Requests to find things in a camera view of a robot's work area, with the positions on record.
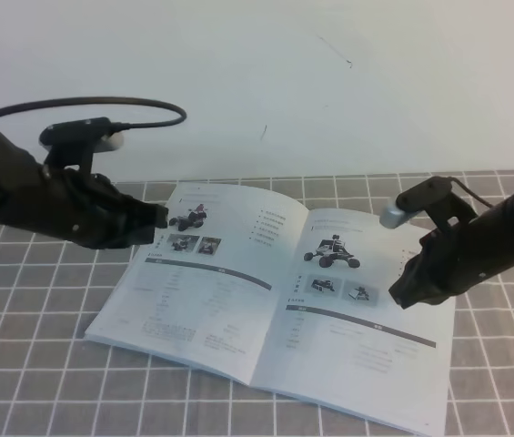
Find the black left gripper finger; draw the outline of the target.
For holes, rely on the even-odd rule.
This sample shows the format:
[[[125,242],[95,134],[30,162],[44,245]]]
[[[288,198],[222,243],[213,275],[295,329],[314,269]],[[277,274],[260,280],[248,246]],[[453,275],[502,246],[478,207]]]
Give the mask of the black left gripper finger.
[[[152,204],[150,212],[150,225],[155,229],[166,229],[168,222],[168,208],[163,205]]]

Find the black covered right gripper body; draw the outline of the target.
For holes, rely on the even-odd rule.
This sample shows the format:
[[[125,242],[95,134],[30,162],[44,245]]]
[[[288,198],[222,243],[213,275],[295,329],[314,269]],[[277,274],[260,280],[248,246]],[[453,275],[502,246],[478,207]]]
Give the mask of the black covered right gripper body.
[[[484,280],[484,228],[457,225],[433,229],[399,278],[399,303],[439,305]]]

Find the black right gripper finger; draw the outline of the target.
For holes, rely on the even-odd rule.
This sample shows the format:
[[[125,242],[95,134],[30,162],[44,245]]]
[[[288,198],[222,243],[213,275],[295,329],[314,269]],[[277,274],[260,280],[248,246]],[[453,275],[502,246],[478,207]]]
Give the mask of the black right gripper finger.
[[[398,279],[389,289],[391,298],[403,310],[414,304],[413,283],[406,279]]]

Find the black covered left gripper body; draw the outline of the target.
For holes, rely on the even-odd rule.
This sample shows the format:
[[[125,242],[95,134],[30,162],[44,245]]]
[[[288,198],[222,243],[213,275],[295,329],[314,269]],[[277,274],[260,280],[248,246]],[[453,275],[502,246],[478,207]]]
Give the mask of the black covered left gripper body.
[[[119,191],[101,175],[38,166],[33,232],[88,249],[146,245],[156,233],[156,205]]]

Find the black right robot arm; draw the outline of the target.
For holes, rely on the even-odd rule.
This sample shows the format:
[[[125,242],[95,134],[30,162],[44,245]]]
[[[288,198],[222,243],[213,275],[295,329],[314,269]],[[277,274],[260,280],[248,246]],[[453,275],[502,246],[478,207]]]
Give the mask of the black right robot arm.
[[[439,305],[514,267],[514,194],[479,215],[453,192],[455,183],[452,177],[428,178],[398,194],[380,215],[387,229],[420,212],[435,225],[389,289],[403,309]]]

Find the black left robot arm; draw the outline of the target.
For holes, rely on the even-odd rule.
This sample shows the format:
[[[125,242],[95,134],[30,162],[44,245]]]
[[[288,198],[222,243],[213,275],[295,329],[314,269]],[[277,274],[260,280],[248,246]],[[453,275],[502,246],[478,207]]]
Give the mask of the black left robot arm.
[[[153,242],[168,208],[120,192],[91,171],[94,139],[51,147],[39,163],[0,132],[0,224],[88,249]]]

